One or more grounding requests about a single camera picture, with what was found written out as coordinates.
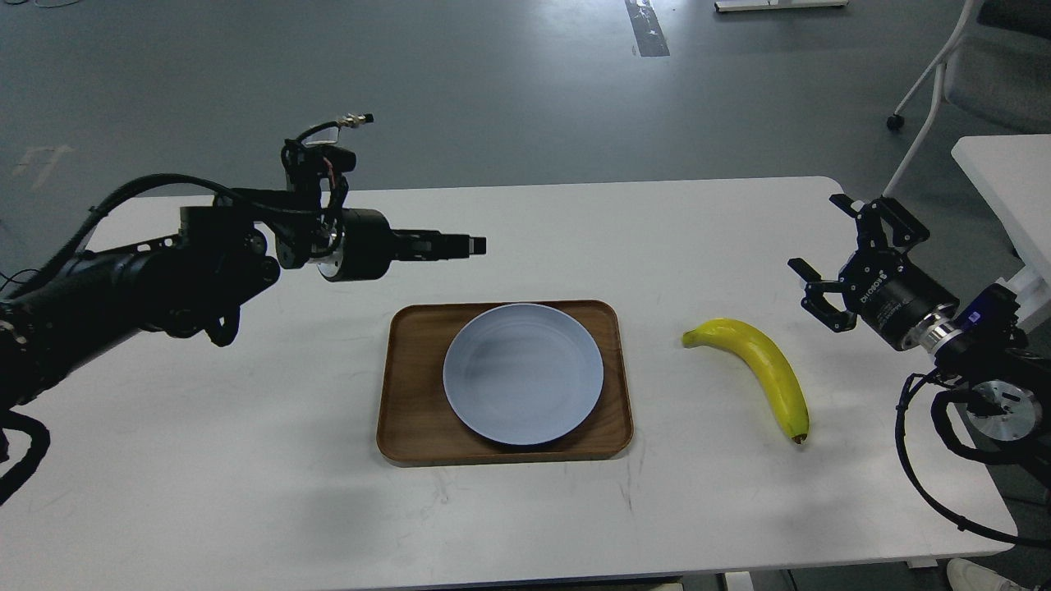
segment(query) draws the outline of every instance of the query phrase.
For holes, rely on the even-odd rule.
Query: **wire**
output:
[[[791,569],[785,569],[785,572],[788,573],[788,580],[791,582],[792,591],[799,591],[799,585],[796,584],[796,576],[791,573]]]
[[[309,138],[310,136],[313,136],[314,134],[317,134],[318,131],[324,131],[325,129],[331,129],[332,127],[338,128],[339,127],[339,122],[338,121],[327,121],[325,123],[321,123],[318,125],[314,125],[313,127],[307,129],[306,131],[300,134],[298,136],[296,136],[295,137],[295,141],[300,142],[300,143],[303,143],[303,140]]]
[[[920,379],[920,381],[913,385],[913,382]],[[967,517],[952,512],[947,507],[939,503],[923,485],[920,484],[920,478],[916,477],[915,471],[912,469],[912,463],[909,461],[908,450],[905,447],[905,413],[909,409],[909,403],[915,398],[916,393],[923,389],[927,384],[937,384],[944,386],[945,383],[940,378],[940,372],[934,369],[930,373],[913,373],[908,376],[905,384],[902,386],[902,398],[898,402],[898,417],[894,421],[894,447],[898,448],[898,460],[902,464],[902,469],[905,471],[905,475],[912,483],[913,488],[920,493],[920,496],[930,505],[932,509],[937,511],[946,519],[956,524],[956,528],[961,531],[970,531],[976,533],[983,537],[988,537],[989,539],[995,539],[996,542],[1004,542],[1006,544],[1017,544],[1019,546],[1032,546],[1034,548],[1051,548],[1051,539],[1040,539],[1034,537],[1022,537],[1018,535],[1011,535],[1009,533],[1004,533],[1002,531],[983,526],[982,524],[976,524]]]
[[[51,435],[40,421],[13,410],[0,412],[0,428],[29,435],[29,449],[25,451],[25,455],[0,476],[0,505],[3,505],[37,471],[51,445]]]
[[[25,4],[29,0],[3,0],[3,3],[11,6],[17,6],[19,4]],[[33,5],[38,8],[61,8],[62,6],[70,6],[77,2],[80,2],[80,0],[66,0],[65,2],[61,2],[59,4],[41,4],[40,0],[33,0]]]
[[[26,282],[19,281],[18,279],[15,279],[15,278],[17,278],[18,276],[20,276],[22,273],[27,273],[27,272],[40,272],[40,271],[38,269],[22,269],[22,270],[16,272],[15,274],[13,274],[11,277],[7,277],[7,276],[5,276],[3,273],[0,273],[0,279],[5,280],[3,282],[3,285],[0,285],[0,291],[3,291],[4,289],[6,289],[7,285],[9,285],[12,283],[14,283],[15,285],[25,285]]]
[[[273,207],[270,205],[264,205],[262,203],[254,202],[243,197],[241,193],[234,191],[233,189],[223,186],[213,181],[207,179],[201,179],[198,177],[190,177],[188,175],[179,175],[173,172],[163,172],[159,175],[147,175],[145,177],[140,177],[132,181],[124,183],[117,188],[114,192],[109,193],[102,203],[95,207],[88,208],[89,215],[84,223],[81,225],[80,229],[74,233],[63,246],[55,253],[47,263],[41,267],[40,272],[35,274],[33,279],[20,285],[17,290],[15,290],[15,297],[21,295],[23,293],[28,293],[34,289],[37,289],[41,285],[50,281],[55,276],[58,274],[62,265],[68,261],[78,248],[82,246],[82,243],[90,236],[91,230],[99,225],[99,222],[103,218],[109,215],[110,211],[116,209],[122,203],[128,200],[139,197],[140,195],[156,189],[158,187],[166,185],[197,185],[210,189],[215,192],[215,195],[221,197],[226,197],[233,202],[244,203],[255,207],[262,211],[267,211],[270,213],[281,213],[286,216],[317,216],[317,210],[311,209],[287,209],[284,207]]]

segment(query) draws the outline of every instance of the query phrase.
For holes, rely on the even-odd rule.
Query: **connector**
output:
[[[346,117],[336,120],[336,125],[339,127],[350,127],[351,129],[355,129],[366,123],[372,123],[373,121],[375,121],[375,118],[372,117],[371,113],[366,113],[365,115],[354,115],[352,113],[348,113]]]

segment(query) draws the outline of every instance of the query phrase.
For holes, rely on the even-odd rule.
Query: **robotic arm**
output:
[[[1016,326],[1015,293],[1000,284],[987,287],[959,311],[960,301],[908,259],[908,251],[930,232],[898,201],[869,203],[834,195],[830,201],[853,218],[858,249],[834,280],[825,280],[802,259],[788,266],[804,281],[803,309],[834,332],[852,329],[861,315],[893,349],[923,347],[936,370],[912,385],[899,404],[898,447],[909,480],[924,498],[961,529],[1012,543],[1051,547],[1051,541],[1014,538],[969,522],[937,504],[920,486],[905,452],[904,413],[919,389],[936,383],[931,417],[953,453],[984,464],[1017,464],[1051,489],[1051,361],[1025,349],[1025,333]],[[827,293],[840,293],[845,309],[830,304]],[[949,406],[965,406],[964,416],[995,448],[964,445],[952,430]]]
[[[286,190],[231,189],[183,175],[153,175],[92,207],[84,226],[41,271],[13,298],[0,300],[0,415],[6,417],[0,426],[24,427],[27,417],[8,409],[141,330],[179,339],[204,331],[215,345],[229,345],[241,305],[273,285],[283,268],[315,263],[328,281],[359,281],[379,279],[391,261],[485,254],[485,238],[391,229],[379,211],[343,206],[349,190],[344,175],[354,169],[356,157],[335,145],[338,129],[372,121],[371,115],[348,115],[286,140],[281,151]],[[328,139],[320,139],[326,134]],[[326,180],[329,197],[323,206]],[[104,252],[85,248],[98,222],[121,203],[176,183],[212,189],[212,205],[183,207],[177,235]],[[267,254],[256,223],[273,231],[276,259]],[[6,451],[0,432],[0,462],[7,460]],[[0,490],[0,504],[11,492]]]

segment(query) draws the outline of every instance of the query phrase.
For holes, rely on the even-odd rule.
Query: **white shoe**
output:
[[[963,558],[953,558],[945,567],[952,591],[1029,591],[1010,578]]]

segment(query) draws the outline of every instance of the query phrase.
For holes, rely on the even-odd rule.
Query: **chair leg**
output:
[[[905,98],[902,99],[902,102],[898,103],[898,106],[894,107],[894,113],[891,117],[901,116],[902,110],[905,109],[905,105],[908,104],[908,102],[912,99],[913,95],[915,95],[916,89],[920,88],[920,85],[923,84],[925,80],[927,80],[927,77],[930,76],[932,72],[934,72],[934,68],[937,66],[937,64],[944,62],[945,57],[948,56],[949,52],[951,52],[952,48],[956,46],[956,41],[960,40],[960,36],[964,33],[964,25],[966,25],[970,21],[971,13],[973,11],[974,11],[974,0],[966,0],[964,2],[964,9],[961,11],[960,13],[960,19],[956,21],[956,27],[953,28],[952,34],[949,35],[949,40],[945,42],[945,45],[942,47],[942,49],[939,50],[937,55],[934,56],[934,59],[931,60],[930,64],[927,65],[927,69],[923,70],[923,74],[920,75],[920,79],[916,80],[915,83],[912,85],[912,87],[909,88],[909,91],[905,94]]]
[[[934,118],[937,116],[937,111],[942,106],[942,99],[945,93],[945,64],[940,63],[934,68],[934,90],[931,93],[930,97],[930,113],[927,114],[927,121],[923,122],[923,127],[920,128],[920,133],[916,134],[916,139],[912,140],[912,145],[909,146],[909,150],[905,152],[905,158],[902,159],[902,163],[898,165],[898,169],[894,170],[894,176],[890,178],[890,182],[887,183],[886,188],[883,189],[883,196],[887,197],[890,191],[894,189],[898,181],[902,179],[902,175],[905,174],[905,169],[908,168],[909,162],[920,150],[920,144],[923,143],[924,138],[927,137],[927,133],[930,131],[931,124],[934,123]]]

